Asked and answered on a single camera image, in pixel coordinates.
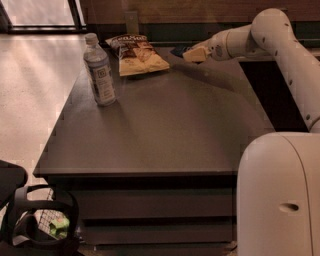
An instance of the window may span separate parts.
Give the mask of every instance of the window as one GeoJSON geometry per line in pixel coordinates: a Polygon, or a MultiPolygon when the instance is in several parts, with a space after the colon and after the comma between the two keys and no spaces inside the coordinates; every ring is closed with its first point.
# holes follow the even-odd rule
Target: window
{"type": "Polygon", "coordinates": [[[2,0],[8,31],[82,30],[80,0],[2,0]]]}

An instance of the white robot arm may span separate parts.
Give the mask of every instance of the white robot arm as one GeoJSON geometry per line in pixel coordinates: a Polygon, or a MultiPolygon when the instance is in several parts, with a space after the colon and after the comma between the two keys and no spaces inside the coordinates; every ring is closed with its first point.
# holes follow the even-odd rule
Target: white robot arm
{"type": "Polygon", "coordinates": [[[278,9],[195,45],[184,59],[223,61],[266,53],[277,62],[309,133],[267,134],[243,153],[237,183],[238,255],[320,255],[319,61],[298,42],[278,9]]]}
{"type": "Polygon", "coordinates": [[[279,9],[267,9],[251,25],[222,31],[192,47],[183,57],[201,62],[239,56],[273,56],[310,132],[320,131],[320,63],[296,39],[290,21],[279,9]]]}

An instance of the bottle cap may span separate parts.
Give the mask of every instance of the bottle cap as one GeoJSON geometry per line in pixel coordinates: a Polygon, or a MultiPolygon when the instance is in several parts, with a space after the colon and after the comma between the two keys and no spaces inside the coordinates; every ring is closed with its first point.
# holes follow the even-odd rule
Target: bottle cap
{"type": "Polygon", "coordinates": [[[95,33],[89,33],[85,35],[86,44],[93,45],[99,42],[98,37],[95,33]]]}

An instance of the wall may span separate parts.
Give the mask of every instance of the wall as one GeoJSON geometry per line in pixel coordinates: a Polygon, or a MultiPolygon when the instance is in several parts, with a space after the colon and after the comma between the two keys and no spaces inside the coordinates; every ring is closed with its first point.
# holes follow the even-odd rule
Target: wall
{"type": "Polygon", "coordinates": [[[320,47],[319,0],[80,0],[87,29],[100,42],[127,32],[125,12],[137,11],[139,33],[152,42],[203,41],[246,25],[267,8],[281,8],[306,47],[320,47]]]}
{"type": "Polygon", "coordinates": [[[285,8],[292,21],[319,21],[319,0],[81,0],[87,24],[124,23],[124,11],[138,11],[139,22],[251,22],[266,8],[285,8]]]}

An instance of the dark wooden wall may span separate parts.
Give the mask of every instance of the dark wooden wall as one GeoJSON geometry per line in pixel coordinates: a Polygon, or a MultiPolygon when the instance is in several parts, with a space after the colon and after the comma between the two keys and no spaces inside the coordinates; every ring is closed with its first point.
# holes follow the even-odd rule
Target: dark wooden wall
{"type": "Polygon", "coordinates": [[[137,11],[139,23],[251,22],[266,8],[281,8],[291,21],[319,21],[319,0],[81,0],[87,24],[125,23],[137,11]]]}

